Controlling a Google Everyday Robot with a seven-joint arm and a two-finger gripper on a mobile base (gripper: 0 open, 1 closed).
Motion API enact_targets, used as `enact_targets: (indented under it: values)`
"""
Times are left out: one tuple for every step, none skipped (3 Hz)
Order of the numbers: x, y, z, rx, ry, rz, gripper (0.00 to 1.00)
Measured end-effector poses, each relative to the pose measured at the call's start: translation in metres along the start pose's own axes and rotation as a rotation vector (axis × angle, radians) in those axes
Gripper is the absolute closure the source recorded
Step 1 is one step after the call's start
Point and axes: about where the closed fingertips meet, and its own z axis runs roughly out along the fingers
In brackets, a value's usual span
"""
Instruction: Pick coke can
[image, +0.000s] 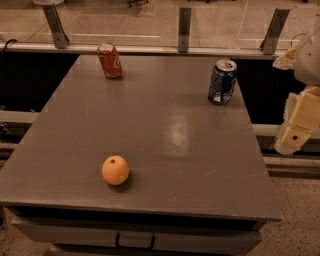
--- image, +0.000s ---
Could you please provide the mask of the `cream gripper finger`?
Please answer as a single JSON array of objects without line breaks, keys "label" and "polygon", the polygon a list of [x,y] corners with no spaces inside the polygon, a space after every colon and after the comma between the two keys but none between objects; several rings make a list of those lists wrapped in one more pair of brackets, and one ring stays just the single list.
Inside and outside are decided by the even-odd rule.
[{"label": "cream gripper finger", "polygon": [[272,66],[280,70],[293,70],[295,66],[296,51],[296,46],[289,48],[283,55],[279,56],[273,62]]},{"label": "cream gripper finger", "polygon": [[298,127],[283,123],[276,135],[275,150],[283,155],[292,155],[311,137],[311,133]]}]

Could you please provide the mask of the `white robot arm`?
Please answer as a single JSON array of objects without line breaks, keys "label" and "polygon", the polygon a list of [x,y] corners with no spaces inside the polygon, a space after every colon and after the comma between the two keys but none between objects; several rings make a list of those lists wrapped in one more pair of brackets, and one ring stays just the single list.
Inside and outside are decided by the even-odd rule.
[{"label": "white robot arm", "polygon": [[320,20],[316,20],[297,46],[278,57],[273,66],[292,69],[294,78],[306,85],[299,94],[289,94],[284,121],[274,144],[278,153],[291,155],[320,127]]}]

